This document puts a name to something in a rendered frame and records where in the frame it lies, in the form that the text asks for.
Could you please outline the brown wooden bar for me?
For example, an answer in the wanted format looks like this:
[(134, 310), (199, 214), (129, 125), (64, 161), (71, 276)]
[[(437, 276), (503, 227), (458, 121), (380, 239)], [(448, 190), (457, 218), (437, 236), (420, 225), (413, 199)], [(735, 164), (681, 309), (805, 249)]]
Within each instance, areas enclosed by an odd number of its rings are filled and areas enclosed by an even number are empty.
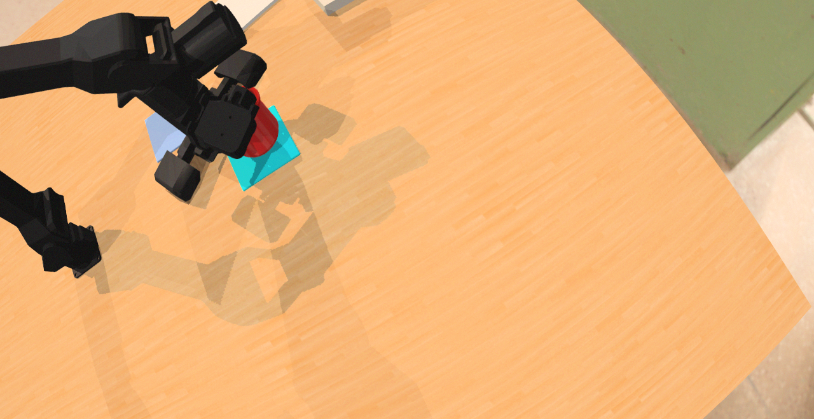
[[(214, 84), (212, 85), (212, 88), (218, 88), (218, 86), (219, 86), (219, 84), (220, 84), (221, 82), (222, 82), (222, 78), (218, 78), (218, 77), (216, 76), (216, 79), (215, 79), (215, 81), (214, 81)], [(241, 84), (241, 83), (237, 83), (237, 85), (242, 86), (242, 84)], [(205, 162), (206, 162), (206, 160), (202, 159), (202, 158), (201, 158), (201, 156), (196, 156), (196, 155), (194, 155), (194, 158), (193, 158), (193, 159), (192, 159), (192, 161), (191, 161), (191, 166), (192, 166), (192, 167), (194, 167), (194, 168), (196, 168), (196, 169), (197, 169), (197, 170), (200, 172), (200, 176), (201, 176), (201, 173), (202, 173), (202, 172), (203, 172), (203, 170), (204, 170), (204, 167), (205, 167)], [(165, 188), (165, 191), (166, 191), (166, 192), (169, 192), (169, 191), (168, 191), (166, 188)], [(189, 204), (191, 203), (191, 200), (188, 200), (187, 202), (185, 202), (185, 201), (183, 201), (182, 199), (180, 199), (180, 198), (178, 198), (177, 196), (175, 196), (173, 193), (171, 193), (171, 192), (169, 192), (169, 193), (170, 193), (172, 196), (174, 196), (174, 198), (176, 198), (177, 200), (179, 200), (180, 202), (186, 203), (187, 205), (189, 205)]]

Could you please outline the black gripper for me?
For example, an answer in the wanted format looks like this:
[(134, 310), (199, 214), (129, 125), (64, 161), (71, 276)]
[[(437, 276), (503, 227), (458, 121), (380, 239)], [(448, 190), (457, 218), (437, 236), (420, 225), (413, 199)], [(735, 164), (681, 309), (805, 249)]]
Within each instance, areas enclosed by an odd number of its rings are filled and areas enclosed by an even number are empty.
[(200, 184), (200, 172), (191, 166), (194, 155), (201, 156), (207, 162), (213, 162), (219, 151), (209, 148), (207, 152), (192, 145), (186, 134), (189, 121), (196, 121), (200, 115), (202, 105), (200, 99), (204, 93), (218, 95), (222, 99), (223, 95), (231, 94), (237, 83), (244, 85), (244, 88), (254, 88), (267, 69), (267, 63), (255, 54), (242, 49), (236, 51), (232, 56), (221, 62), (215, 69), (214, 74), (222, 78), (218, 88), (207, 88), (198, 78), (192, 76), (192, 86), (189, 95), (183, 104), (173, 114), (161, 116), (170, 124), (175, 126), (181, 133), (185, 134), (185, 139), (177, 150), (177, 156), (168, 150), (163, 156), (159, 167), (155, 170), (155, 181), (166, 188), (178, 198), (187, 202), (191, 200), (198, 184)]

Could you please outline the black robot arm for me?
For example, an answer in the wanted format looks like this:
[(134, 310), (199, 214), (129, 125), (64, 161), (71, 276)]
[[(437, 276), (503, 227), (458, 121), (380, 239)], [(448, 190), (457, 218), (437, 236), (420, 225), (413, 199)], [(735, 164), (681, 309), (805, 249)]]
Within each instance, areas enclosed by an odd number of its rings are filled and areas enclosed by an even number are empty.
[[(152, 36), (151, 54), (146, 36)], [(69, 36), (0, 47), (0, 99), (77, 88), (94, 95), (116, 93), (118, 108), (137, 97), (168, 116), (185, 102), (192, 76), (203, 77), (246, 44), (233, 13), (212, 0), (175, 30), (170, 17), (121, 11), (89, 21)], [(222, 99), (204, 93), (200, 115), (186, 129), (192, 145), (242, 158), (257, 127), (256, 101), (239, 85)], [(93, 226), (67, 222), (64, 196), (53, 188), (31, 193), (0, 171), (0, 217), (17, 226), (41, 255), (44, 271), (68, 266), (79, 278), (101, 261)]]

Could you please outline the red translucent cup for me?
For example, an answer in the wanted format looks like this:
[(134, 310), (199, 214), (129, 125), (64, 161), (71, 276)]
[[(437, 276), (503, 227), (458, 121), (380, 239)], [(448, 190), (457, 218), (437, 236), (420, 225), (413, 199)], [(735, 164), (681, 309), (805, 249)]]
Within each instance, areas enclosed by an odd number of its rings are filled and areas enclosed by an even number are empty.
[(274, 146), (277, 134), (279, 134), (279, 124), (272, 112), (262, 103), (261, 95), (257, 89), (250, 88), (248, 90), (256, 96), (257, 101), (255, 104), (259, 106), (259, 110), (255, 117), (257, 127), (244, 156), (255, 158), (255, 156), (264, 155)]

